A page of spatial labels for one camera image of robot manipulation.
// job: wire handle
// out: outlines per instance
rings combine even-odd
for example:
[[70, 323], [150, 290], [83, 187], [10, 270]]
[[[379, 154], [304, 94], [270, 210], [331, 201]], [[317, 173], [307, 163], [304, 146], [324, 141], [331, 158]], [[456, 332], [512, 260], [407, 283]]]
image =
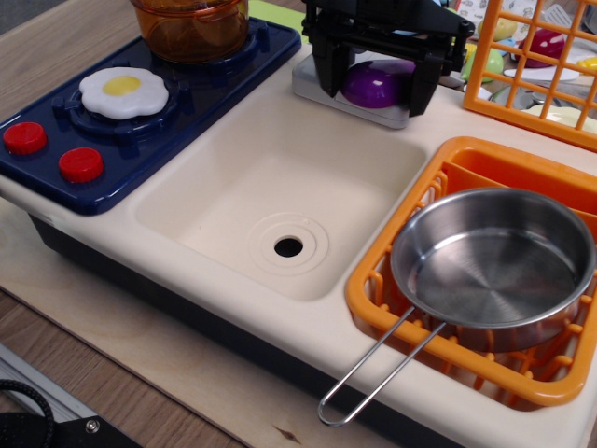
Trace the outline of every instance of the wire handle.
[[398, 321], [388, 329], [383, 336], [373, 345], [368, 352], [365, 353], [363, 357], [354, 365], [352, 369], [349, 370], [344, 377], [339, 380], [329, 392], [327, 392], [324, 397], [319, 401], [319, 408], [317, 409], [317, 413], [319, 414], [319, 419], [330, 427], [341, 427], [349, 422], [351, 422], [357, 415], [365, 409], [365, 407], [373, 401], [375, 396], [390, 382], [392, 379], [398, 375], [398, 373], [407, 365], [407, 363], [413, 359], [424, 347], [445, 327], [446, 322], [442, 322], [439, 324], [429, 335], [420, 342], [408, 355], [405, 357], [400, 364], [392, 371], [369, 395], [367, 395], [359, 404], [354, 407], [352, 411], [350, 411], [344, 418], [337, 421], [327, 420], [324, 416], [324, 408], [326, 407], [327, 403], [336, 395], [336, 393], [344, 386], [344, 384], [350, 379], [353, 374], [361, 368], [365, 362], [373, 355], [373, 353], [383, 345], [383, 343], [400, 327], [404, 321], [409, 317], [409, 315], [415, 310], [414, 306], [411, 306], [406, 313], [404, 313]]

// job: toy fried egg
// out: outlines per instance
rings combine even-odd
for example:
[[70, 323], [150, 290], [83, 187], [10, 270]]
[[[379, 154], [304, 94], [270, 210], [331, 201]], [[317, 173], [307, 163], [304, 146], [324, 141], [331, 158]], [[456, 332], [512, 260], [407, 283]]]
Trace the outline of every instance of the toy fried egg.
[[87, 110], [109, 119], [132, 119], [160, 112], [168, 102], [164, 81], [144, 68], [99, 70], [79, 84]]

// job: stainless steel pan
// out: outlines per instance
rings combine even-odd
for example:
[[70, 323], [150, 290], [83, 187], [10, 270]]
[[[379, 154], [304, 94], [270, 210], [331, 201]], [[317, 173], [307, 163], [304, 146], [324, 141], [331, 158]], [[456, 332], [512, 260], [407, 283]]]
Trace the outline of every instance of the stainless steel pan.
[[[584, 222], [546, 196], [519, 189], [472, 189], [414, 215], [396, 237], [392, 274], [412, 306], [319, 404], [320, 419], [341, 426], [438, 333], [482, 352], [538, 345], [575, 318], [595, 271], [595, 242]], [[415, 310], [432, 331], [396, 369], [339, 421], [329, 400]]]

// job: egg white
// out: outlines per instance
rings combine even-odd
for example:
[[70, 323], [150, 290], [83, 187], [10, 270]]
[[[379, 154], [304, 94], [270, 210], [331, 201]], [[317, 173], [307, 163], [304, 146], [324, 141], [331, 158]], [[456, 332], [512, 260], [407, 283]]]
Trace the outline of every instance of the egg white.
[[[104, 85], [115, 77], [136, 77], [141, 85], [135, 91], [112, 95]], [[168, 90], [161, 77], [144, 68], [112, 67], [85, 77], [79, 84], [81, 102], [87, 110], [109, 119], [132, 119], [160, 112], [168, 102]]]

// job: orange dish rack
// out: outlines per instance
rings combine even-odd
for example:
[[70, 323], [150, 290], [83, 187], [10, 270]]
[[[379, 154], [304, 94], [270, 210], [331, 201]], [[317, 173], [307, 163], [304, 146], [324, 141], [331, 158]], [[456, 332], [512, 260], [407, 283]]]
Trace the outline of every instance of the orange dish rack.
[[[597, 178], [510, 147], [453, 138], [429, 162], [349, 278], [347, 301], [362, 331], [379, 338], [410, 307], [390, 269], [392, 243], [408, 219], [438, 198], [483, 187], [550, 196], [578, 213], [597, 239]], [[575, 321], [546, 343], [513, 353], [479, 353], [459, 345], [455, 337], [436, 336], [417, 360], [512, 409], [565, 403], [585, 384], [597, 344], [595, 283], [593, 278], [580, 298]], [[429, 334], [423, 321], [419, 316], [405, 322], [389, 344], [408, 353]]]
[[[587, 131], [589, 127], [586, 126], [588, 121], [597, 119], [597, 103], [595, 103], [597, 70], [591, 68], [591, 66], [575, 63], [570, 58], [575, 42], [578, 45], [582, 45], [583, 40], [581, 39], [584, 39], [585, 43], [589, 42], [593, 45], [597, 42], [597, 35], [583, 31], [581, 26], [587, 7], [597, 6], [597, 0], [567, 0], [566, 9], [573, 8], [574, 11], [570, 11], [566, 15], [567, 20], [558, 21], [557, 23], [546, 21], [542, 16], [548, 6], [547, 3], [544, 0], [537, 0], [535, 8], [529, 8], [529, 10], [534, 12], [532, 17], [523, 17], [512, 13], [507, 8], [503, 9], [503, 6], [506, 5], [503, 0], [489, 0], [479, 36], [479, 43], [475, 51], [475, 60], [471, 69], [470, 79], [466, 87], [464, 106], [469, 110], [495, 117], [535, 133], [550, 136], [597, 152], [597, 133], [594, 133], [594, 130], [593, 132]], [[493, 41], [493, 30], [500, 19], [514, 21], [518, 25], [528, 29], [525, 45], [521, 49]], [[538, 54], [530, 50], [533, 37], [537, 30], [540, 29], [562, 33], [565, 36], [566, 40], [560, 59]], [[507, 53], [507, 63], [513, 64], [516, 69], [514, 77], [507, 77], [503, 74], [491, 73], [486, 70], [485, 67], [491, 49], [502, 50]], [[516, 55], [519, 61], [517, 63], [510, 61], [509, 54]], [[546, 63], [554, 67], [553, 78], [548, 81], [536, 83], [525, 80], [522, 71], [527, 60]], [[573, 83], [563, 82], [561, 78], [564, 69], [577, 72], [578, 78]], [[509, 95], [504, 105], [488, 99], [479, 98], [484, 78], [493, 82], [499, 81], [505, 86], [510, 87]], [[531, 93], [537, 92], [545, 97], [545, 103], [541, 108], [539, 116], [517, 110], [513, 106], [519, 89]], [[564, 124], [553, 118], [556, 111], [552, 105], [556, 104], [557, 100], [570, 102], [574, 105], [573, 108], [579, 111], [577, 119], [574, 119], [576, 123]]]

